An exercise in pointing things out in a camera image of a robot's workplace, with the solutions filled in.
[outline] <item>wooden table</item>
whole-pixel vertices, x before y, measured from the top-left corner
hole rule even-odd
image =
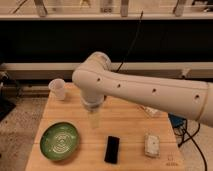
[[[108,97],[100,108],[100,126],[90,127],[88,113],[80,100],[80,90],[66,84],[65,101],[57,101],[50,93],[26,167],[27,171],[141,171],[184,170],[182,156],[176,144],[166,113],[150,117],[140,105]],[[52,162],[40,152],[43,132],[52,124],[67,121],[76,126],[80,145],[70,158]],[[160,138],[160,157],[144,155],[144,135],[153,133]],[[120,138],[118,164],[104,162],[107,138]]]

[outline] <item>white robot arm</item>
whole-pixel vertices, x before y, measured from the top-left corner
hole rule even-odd
[[[213,126],[213,84],[118,74],[110,66],[106,54],[95,52],[74,71],[73,82],[88,110],[110,95]]]

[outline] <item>small white container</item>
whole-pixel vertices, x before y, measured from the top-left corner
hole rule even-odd
[[[53,92],[58,100],[64,100],[66,97],[65,81],[57,78],[50,81],[48,85],[51,92]]]

